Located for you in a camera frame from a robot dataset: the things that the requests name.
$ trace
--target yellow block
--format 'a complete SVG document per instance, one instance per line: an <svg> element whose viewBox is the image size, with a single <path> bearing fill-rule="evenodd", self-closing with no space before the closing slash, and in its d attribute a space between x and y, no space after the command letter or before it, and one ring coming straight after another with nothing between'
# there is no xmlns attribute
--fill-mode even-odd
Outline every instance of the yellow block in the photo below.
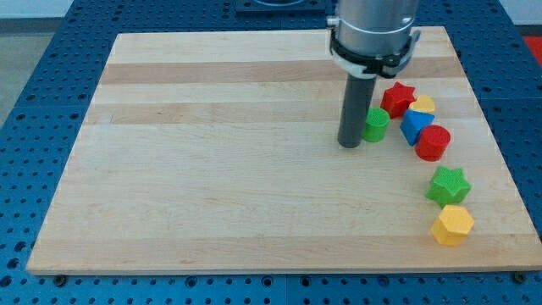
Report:
<svg viewBox="0 0 542 305"><path fill-rule="evenodd" d="M410 103L408 108L426 114L434 114L435 111L433 99L425 94L418 96L416 101Z"/></svg>
<svg viewBox="0 0 542 305"><path fill-rule="evenodd" d="M446 246L459 246L473 228L474 219L464 207L448 204L431 227L437 242Z"/></svg>

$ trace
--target red star block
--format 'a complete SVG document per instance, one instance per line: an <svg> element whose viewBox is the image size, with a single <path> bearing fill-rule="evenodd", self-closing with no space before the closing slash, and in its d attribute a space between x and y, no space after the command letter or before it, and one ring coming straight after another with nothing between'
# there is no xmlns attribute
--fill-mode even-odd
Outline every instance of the red star block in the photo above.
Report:
<svg viewBox="0 0 542 305"><path fill-rule="evenodd" d="M384 91L380 107L390 114L390 119L403 116L410 103L416 101L413 95L415 89L397 81L393 87Z"/></svg>

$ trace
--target toy block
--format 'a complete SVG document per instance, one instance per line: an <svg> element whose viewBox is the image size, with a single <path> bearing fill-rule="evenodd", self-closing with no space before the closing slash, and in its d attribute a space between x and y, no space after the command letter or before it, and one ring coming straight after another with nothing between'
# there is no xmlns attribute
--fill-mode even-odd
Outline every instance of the toy block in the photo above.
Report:
<svg viewBox="0 0 542 305"><path fill-rule="evenodd" d="M426 114L434 114L435 111L433 99L425 94L418 96L416 101L412 102L408 108Z"/></svg>
<svg viewBox="0 0 542 305"><path fill-rule="evenodd" d="M365 131L363 139L369 142L378 142L384 139L388 124L390 123L390 115L382 108L371 107L365 121Z"/></svg>
<svg viewBox="0 0 542 305"><path fill-rule="evenodd" d="M416 154L425 161L440 160L451 141L448 130L442 126L430 125L422 129L416 145Z"/></svg>
<svg viewBox="0 0 542 305"><path fill-rule="evenodd" d="M397 81L393 87L384 91L380 107L390 114L391 119L403 116L410 103L416 101L413 95L415 89Z"/></svg>
<svg viewBox="0 0 542 305"><path fill-rule="evenodd" d="M473 226L473 216L466 208L447 205L431 226L431 233L440 245L459 246Z"/></svg>
<svg viewBox="0 0 542 305"><path fill-rule="evenodd" d="M463 177L463 169L447 169L439 166L431 179L425 197L436 201L441 208L450 203L460 203L471 190L471 185Z"/></svg>
<svg viewBox="0 0 542 305"><path fill-rule="evenodd" d="M401 131L410 146L418 142L420 132L433 123L434 115L408 109L401 122Z"/></svg>

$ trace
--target black rod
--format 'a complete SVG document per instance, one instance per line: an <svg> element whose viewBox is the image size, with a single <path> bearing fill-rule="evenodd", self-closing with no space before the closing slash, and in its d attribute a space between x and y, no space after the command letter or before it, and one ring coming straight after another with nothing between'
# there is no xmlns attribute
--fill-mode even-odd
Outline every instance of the black rod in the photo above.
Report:
<svg viewBox="0 0 542 305"><path fill-rule="evenodd" d="M362 141L375 82L376 77L359 79L348 75L337 139L343 147L354 148Z"/></svg>

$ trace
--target blue perforated table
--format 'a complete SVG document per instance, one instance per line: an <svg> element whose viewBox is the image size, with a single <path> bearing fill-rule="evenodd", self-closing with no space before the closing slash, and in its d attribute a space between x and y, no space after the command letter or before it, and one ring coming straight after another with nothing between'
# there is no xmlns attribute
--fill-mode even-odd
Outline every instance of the blue perforated table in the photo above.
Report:
<svg viewBox="0 0 542 305"><path fill-rule="evenodd" d="M326 14L332 12L329 2ZM541 68L496 0L422 0L418 25L446 27L541 233ZM538 271L66 279L26 273L26 261L118 33L323 27L324 13L236 16L235 2L227 0L76 0L0 132L0 304L541 303Z"/></svg>

